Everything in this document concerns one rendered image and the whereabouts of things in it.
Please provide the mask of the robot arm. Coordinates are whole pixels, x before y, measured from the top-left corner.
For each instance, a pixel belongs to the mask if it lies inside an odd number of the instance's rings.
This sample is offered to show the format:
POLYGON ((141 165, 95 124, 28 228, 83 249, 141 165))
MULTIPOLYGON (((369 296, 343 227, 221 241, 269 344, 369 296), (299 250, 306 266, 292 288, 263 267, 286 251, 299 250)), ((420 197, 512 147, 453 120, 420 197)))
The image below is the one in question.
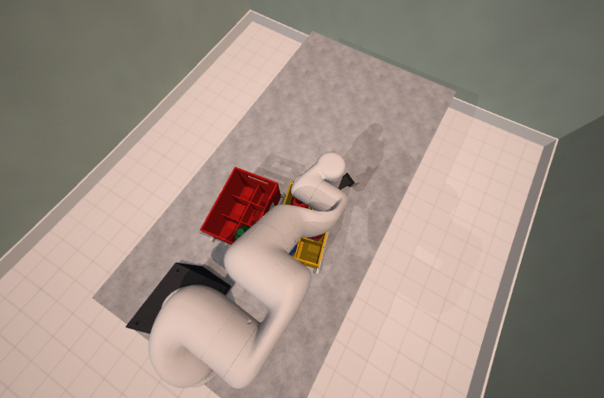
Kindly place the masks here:
POLYGON ((199 387, 218 374, 236 389, 255 380, 310 286, 310 270, 289 253, 300 238, 331 230, 348 204, 341 189, 360 183, 345 168, 339 154, 321 155, 291 188, 316 211, 274 206, 227 249, 227 273, 268 308, 262 323, 205 285, 176 289, 164 300, 149 336, 149 358, 162 380, 199 387))

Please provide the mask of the olive-brown crate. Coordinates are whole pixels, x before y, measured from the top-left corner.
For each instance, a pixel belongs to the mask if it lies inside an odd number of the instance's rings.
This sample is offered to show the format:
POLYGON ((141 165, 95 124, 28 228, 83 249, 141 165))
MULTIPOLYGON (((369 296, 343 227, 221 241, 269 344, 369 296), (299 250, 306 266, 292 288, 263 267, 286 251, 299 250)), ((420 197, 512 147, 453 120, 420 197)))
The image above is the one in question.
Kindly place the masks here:
MULTIPOLYGON (((290 186, 284 201, 284 204, 287 205, 291 205, 291 199, 293 197, 291 194, 292 184, 293 182, 290 182, 290 186)), ((303 265, 317 269, 323 254, 327 234, 328 232, 324 233, 322 238, 318 241, 310 240, 308 238, 300 238, 297 243, 297 250, 292 256, 303 265)))

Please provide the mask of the dark red crate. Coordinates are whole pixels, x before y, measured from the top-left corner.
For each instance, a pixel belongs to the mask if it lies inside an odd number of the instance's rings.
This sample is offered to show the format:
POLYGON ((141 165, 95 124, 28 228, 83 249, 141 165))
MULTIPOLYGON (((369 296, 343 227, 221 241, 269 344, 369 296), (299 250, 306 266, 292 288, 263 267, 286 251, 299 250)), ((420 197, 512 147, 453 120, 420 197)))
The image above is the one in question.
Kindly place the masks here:
POLYGON ((278 182, 234 167, 200 231, 231 245, 238 228, 253 226, 280 198, 278 182))

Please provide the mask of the green bottle with pale green label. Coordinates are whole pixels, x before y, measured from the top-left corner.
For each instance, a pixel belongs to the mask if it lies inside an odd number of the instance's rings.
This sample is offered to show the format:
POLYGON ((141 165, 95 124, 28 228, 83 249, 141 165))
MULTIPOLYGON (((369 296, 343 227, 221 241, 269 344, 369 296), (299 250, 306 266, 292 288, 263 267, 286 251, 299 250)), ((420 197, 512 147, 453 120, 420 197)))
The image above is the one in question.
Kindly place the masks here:
POLYGON ((243 235, 250 227, 249 226, 241 226, 236 230, 235 238, 236 240, 243 235))

